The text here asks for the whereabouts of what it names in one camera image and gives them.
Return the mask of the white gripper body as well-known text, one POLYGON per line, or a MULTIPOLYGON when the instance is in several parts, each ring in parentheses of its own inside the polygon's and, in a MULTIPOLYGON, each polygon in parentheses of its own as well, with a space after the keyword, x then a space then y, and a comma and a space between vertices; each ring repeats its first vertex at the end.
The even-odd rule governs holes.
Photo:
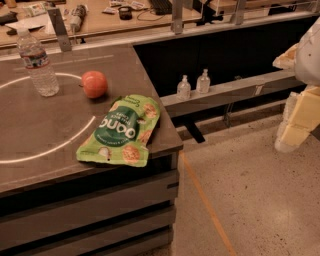
POLYGON ((294 72, 296 78, 305 84, 320 86, 320 18, 298 43, 294 72))

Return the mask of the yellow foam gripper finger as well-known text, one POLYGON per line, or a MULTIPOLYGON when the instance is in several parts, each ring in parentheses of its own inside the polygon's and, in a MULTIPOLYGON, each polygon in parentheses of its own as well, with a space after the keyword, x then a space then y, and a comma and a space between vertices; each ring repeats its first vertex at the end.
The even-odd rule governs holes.
POLYGON ((272 65, 279 69, 293 69, 294 68, 294 61, 295 61, 295 54, 297 50, 297 44, 291 46, 287 51, 285 51, 280 56, 276 57, 273 61, 272 65))
POLYGON ((301 93, 291 92, 277 131, 275 149, 283 153, 294 151, 319 125, 320 88, 307 86, 301 93))

